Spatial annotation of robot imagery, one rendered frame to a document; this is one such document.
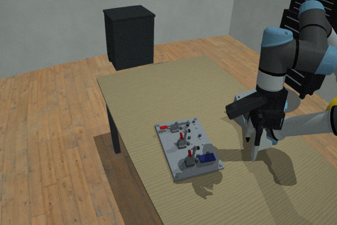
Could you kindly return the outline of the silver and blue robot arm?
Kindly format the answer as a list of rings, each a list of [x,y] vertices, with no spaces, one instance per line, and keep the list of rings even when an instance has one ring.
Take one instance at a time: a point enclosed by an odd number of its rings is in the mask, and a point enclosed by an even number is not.
[[[264,30],[256,80],[261,89],[270,92],[283,89],[287,68],[323,75],[334,73],[337,82],[337,34],[325,17],[323,4],[305,1],[298,18],[299,40],[293,39],[293,33],[287,29]],[[248,120],[251,110],[267,103],[266,96],[256,91],[225,108],[230,120],[240,115]],[[337,105],[329,111],[286,117],[281,130],[265,130],[272,145],[285,136],[321,133],[337,136]]]

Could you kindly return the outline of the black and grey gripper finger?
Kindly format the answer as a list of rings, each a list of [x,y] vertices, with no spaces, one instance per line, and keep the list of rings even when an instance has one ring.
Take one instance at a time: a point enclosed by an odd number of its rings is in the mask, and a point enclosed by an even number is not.
[[[258,119],[255,131],[253,132],[253,143],[250,153],[252,162],[255,161],[258,151],[268,149],[271,146],[272,141],[266,138],[266,131],[263,129],[262,121]]]
[[[248,121],[247,121],[247,128],[246,128],[246,135],[245,135],[245,138],[246,138],[247,142],[249,142],[250,136],[254,131],[255,131],[255,128],[253,128],[253,124],[251,122],[250,112],[249,112],[249,117],[248,117]]]

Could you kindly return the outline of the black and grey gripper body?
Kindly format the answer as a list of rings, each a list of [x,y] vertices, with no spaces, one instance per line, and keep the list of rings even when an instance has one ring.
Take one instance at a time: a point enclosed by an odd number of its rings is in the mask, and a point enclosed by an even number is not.
[[[257,125],[257,120],[260,119],[263,128],[281,130],[285,118],[284,107],[288,90],[283,87],[280,91],[270,92],[261,89],[257,84],[256,90],[260,94],[266,95],[268,103],[250,111],[250,119],[254,128]]]

